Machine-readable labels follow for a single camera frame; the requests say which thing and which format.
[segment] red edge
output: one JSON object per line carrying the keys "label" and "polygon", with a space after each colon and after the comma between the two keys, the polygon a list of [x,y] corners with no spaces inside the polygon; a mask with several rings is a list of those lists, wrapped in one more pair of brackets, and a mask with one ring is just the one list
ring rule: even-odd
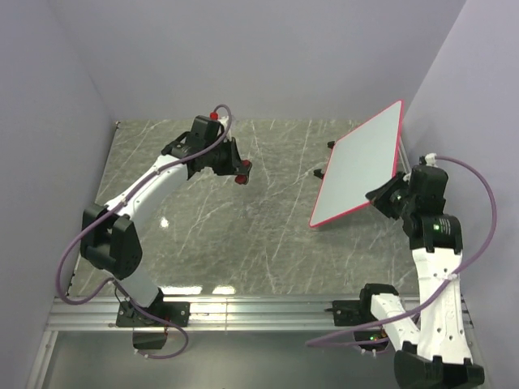
{"label": "red edge", "polygon": [[[395,158],[394,158],[394,162],[393,162],[393,167],[392,167],[392,175],[394,176],[396,173],[397,173],[397,166],[398,166],[398,144],[400,143],[400,137],[401,137],[401,132],[402,132],[402,122],[404,120],[404,101],[403,100],[397,100],[395,101],[394,103],[392,103],[389,107],[387,107],[386,109],[389,109],[391,108],[392,106],[394,106],[396,103],[400,102],[401,103],[401,107],[400,107],[400,119],[399,119],[399,122],[398,122],[398,132],[397,132],[397,144],[395,145]],[[340,140],[342,140],[343,138],[345,138],[346,136],[348,136],[349,134],[351,134],[352,132],[354,132],[355,130],[358,130],[360,127],[362,127],[364,124],[366,124],[367,122],[369,122],[371,119],[379,116],[383,111],[385,111],[386,109],[383,109],[381,110],[380,112],[378,112],[374,117],[372,118],[369,118],[368,120],[366,120],[363,124],[361,124],[360,126],[358,126],[357,128],[353,129],[352,131],[350,131],[348,134],[344,135],[343,137],[339,138],[337,142],[339,142]],[[330,163],[330,160],[332,160],[332,156],[333,156],[333,150],[334,148],[332,148],[332,153],[330,154],[330,157],[328,158],[328,163],[326,164],[326,170],[328,170],[328,164]],[[317,194],[317,200],[315,201],[315,204],[314,204],[314,209],[312,210],[311,212],[311,216],[310,216],[310,220],[308,221],[308,226],[311,228],[311,229],[314,229],[316,227],[319,227],[323,224],[327,224],[331,221],[334,221],[334,220],[337,220],[339,219],[340,217],[343,217],[343,216],[346,216],[346,215],[349,215],[350,213],[353,213],[355,211],[358,211],[359,209],[362,209],[362,208],[365,208],[367,207],[368,205],[370,205],[370,202],[369,201],[366,201],[365,203],[359,205],[358,207],[355,207],[355,208],[351,208],[350,210],[346,211],[346,212],[342,212],[340,213],[339,215],[336,215],[336,216],[333,216],[333,217],[330,217],[329,219],[327,220],[323,220],[321,221],[320,223],[317,223],[317,224],[311,224],[311,219],[314,217],[314,212],[315,212],[315,207],[317,207],[317,203],[319,202],[319,196],[321,195],[321,189],[323,189],[323,184],[324,184],[324,180],[326,179],[326,170],[324,170],[324,178],[323,178],[323,181],[321,182],[321,187],[319,188],[319,193]]]}

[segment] gray marble surface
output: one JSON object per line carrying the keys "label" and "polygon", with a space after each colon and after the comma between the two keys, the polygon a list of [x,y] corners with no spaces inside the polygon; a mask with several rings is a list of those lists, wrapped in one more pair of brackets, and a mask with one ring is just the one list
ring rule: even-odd
{"label": "gray marble surface", "polygon": [[[102,178],[98,203],[122,193],[191,120],[122,122]],[[251,180],[238,186],[210,170],[164,199],[141,236],[143,261],[167,293],[358,293],[366,282],[418,294],[401,222],[363,208],[310,229],[326,143],[358,123],[335,120],[238,120],[232,136]],[[105,278],[81,259],[71,295]],[[105,289],[101,295],[112,291]]]}

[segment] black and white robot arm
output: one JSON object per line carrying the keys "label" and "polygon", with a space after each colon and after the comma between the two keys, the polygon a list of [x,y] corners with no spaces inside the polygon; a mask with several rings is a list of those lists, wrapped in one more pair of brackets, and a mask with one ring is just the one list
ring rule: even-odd
{"label": "black and white robot arm", "polygon": [[[83,229],[110,210],[117,211],[84,236],[80,253],[94,267],[109,273],[140,307],[158,317],[171,318],[164,310],[163,293],[142,264],[139,233],[164,198],[204,168],[219,176],[235,176],[240,185],[248,183],[251,162],[241,160],[234,138],[225,138],[211,151],[185,163],[174,164],[200,153],[223,135],[225,118],[198,116],[190,131],[168,143],[154,164],[134,184],[106,204],[93,204],[84,211]],[[143,186],[141,182],[155,174]],[[140,188],[127,199],[127,194]]]}
{"label": "black and white robot arm", "polygon": [[[403,388],[471,388],[484,382],[475,365],[463,327],[459,275],[462,240],[459,220],[445,215],[444,191],[448,175],[427,158],[410,175],[398,173],[367,194],[387,217],[402,218],[403,229],[418,273],[420,304],[443,282],[447,287],[421,312],[420,328],[411,318],[383,325],[395,350],[395,375]],[[377,320],[404,314],[392,285],[368,284],[360,304]]]}

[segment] whiteboard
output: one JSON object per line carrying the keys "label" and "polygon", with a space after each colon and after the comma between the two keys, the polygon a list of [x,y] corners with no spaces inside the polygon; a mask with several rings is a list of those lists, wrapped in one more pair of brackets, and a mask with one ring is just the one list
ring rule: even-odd
{"label": "whiteboard", "polygon": [[335,142],[310,227],[369,205],[366,193],[395,175],[403,112],[399,100]]}

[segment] gray wall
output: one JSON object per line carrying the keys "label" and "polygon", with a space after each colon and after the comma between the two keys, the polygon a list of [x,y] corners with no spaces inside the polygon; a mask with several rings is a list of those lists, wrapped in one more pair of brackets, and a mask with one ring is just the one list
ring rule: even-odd
{"label": "gray wall", "polygon": [[48,3],[3,2],[2,387],[21,388],[27,381],[54,296],[58,256],[79,232],[82,207],[94,197],[110,132],[108,110]]}
{"label": "gray wall", "polygon": [[412,100],[464,0],[49,0],[113,117],[369,118]]}
{"label": "gray wall", "polygon": [[[517,387],[519,338],[519,3],[471,0],[404,120],[410,157],[438,152],[471,163],[498,202],[498,229],[485,255],[461,277],[496,388]],[[490,224],[488,199],[470,173],[442,163],[450,175],[448,211],[460,217],[465,254],[481,245]]]}

